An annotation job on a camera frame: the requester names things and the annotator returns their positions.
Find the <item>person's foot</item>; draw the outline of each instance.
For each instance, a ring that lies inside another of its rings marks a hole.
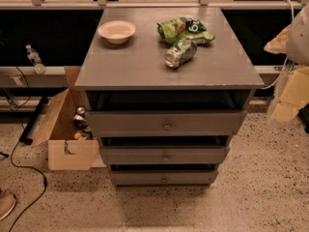
[[[13,210],[16,204],[16,198],[13,194],[5,194],[0,196],[0,220],[6,218]]]

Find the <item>dresser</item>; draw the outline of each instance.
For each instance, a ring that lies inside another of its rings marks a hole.
[[[215,40],[177,70],[156,24],[200,19]],[[136,26],[127,43],[94,35],[75,87],[115,186],[210,185],[263,81],[220,9],[107,8],[102,23]]]

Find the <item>clear water bottle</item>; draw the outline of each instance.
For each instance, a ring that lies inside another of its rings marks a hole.
[[[31,45],[26,45],[27,57],[30,62],[33,64],[36,74],[46,73],[46,66],[42,63],[42,60],[39,56],[38,51],[31,47]]]

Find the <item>speckled floor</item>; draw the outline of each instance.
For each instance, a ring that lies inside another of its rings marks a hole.
[[[46,144],[18,145],[14,163],[31,165],[47,177],[42,198],[12,231],[309,231],[309,135],[298,120],[270,128],[266,114],[249,113],[209,188],[114,188],[105,168],[50,171]],[[1,119],[0,149],[11,154],[22,132],[17,121]],[[0,221],[14,219],[42,191],[41,176],[0,160],[0,188],[18,202]]]

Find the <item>bowl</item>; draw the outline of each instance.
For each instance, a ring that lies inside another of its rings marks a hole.
[[[102,24],[98,28],[98,34],[112,44],[123,44],[135,33],[135,30],[134,24],[128,21],[113,20]]]

